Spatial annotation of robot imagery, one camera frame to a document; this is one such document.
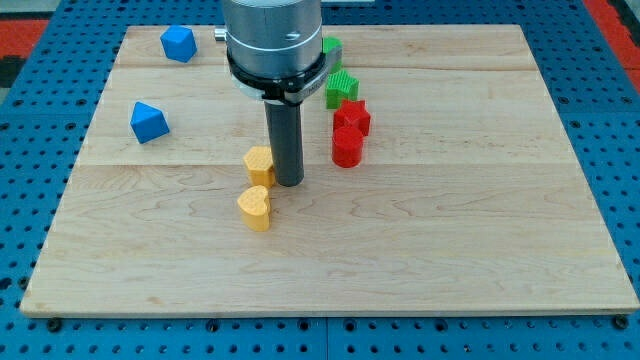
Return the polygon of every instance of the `blue cube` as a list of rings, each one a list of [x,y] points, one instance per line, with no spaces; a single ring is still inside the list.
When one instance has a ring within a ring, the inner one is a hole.
[[[133,107],[131,128],[140,144],[169,133],[169,125],[162,111],[141,102],[136,102]]]
[[[186,63],[198,51],[193,31],[183,26],[169,26],[169,29],[160,36],[160,41],[162,41],[164,54],[171,60]]]

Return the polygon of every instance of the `blue pegboard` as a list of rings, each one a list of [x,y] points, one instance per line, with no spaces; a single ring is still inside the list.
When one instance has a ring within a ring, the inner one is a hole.
[[[639,290],[640,99],[581,2],[378,0],[371,7],[326,7],[323,18],[326,24],[520,24]],[[22,287],[127,26],[220,23],[217,0],[61,3],[0,108],[0,357],[640,358],[638,314],[61,324],[22,316]]]

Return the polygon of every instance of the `wooden board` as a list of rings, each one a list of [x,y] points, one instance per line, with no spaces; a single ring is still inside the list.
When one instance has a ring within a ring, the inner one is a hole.
[[[33,317],[446,316],[639,307],[518,26],[327,27],[373,114],[361,166],[330,159],[323,94],[303,107],[304,182],[272,229],[235,200],[264,109],[195,27],[127,32],[22,301]],[[145,145],[143,100],[172,132]]]

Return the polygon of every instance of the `green block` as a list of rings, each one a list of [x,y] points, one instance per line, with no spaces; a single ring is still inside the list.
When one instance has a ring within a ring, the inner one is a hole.
[[[330,74],[327,78],[327,109],[337,109],[343,99],[358,100],[358,79],[349,75],[347,70],[340,70]]]
[[[334,47],[336,46],[342,46],[342,41],[340,41],[340,39],[338,39],[337,37],[333,37],[333,36],[327,36],[325,38],[322,38],[322,52],[323,53],[328,53],[329,51],[331,51]],[[342,60],[338,61],[337,63],[335,63],[335,65],[333,65],[333,67],[331,68],[330,73],[336,73],[338,71],[340,71],[340,69],[342,69]]]

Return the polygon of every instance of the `yellow block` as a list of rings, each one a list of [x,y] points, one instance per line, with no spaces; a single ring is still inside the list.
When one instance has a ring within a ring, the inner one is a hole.
[[[262,185],[267,189],[276,182],[273,171],[273,158],[271,157],[271,147],[254,146],[242,158],[247,169],[251,186]]]
[[[247,189],[238,198],[242,221],[253,231],[269,230],[269,190],[262,185]]]

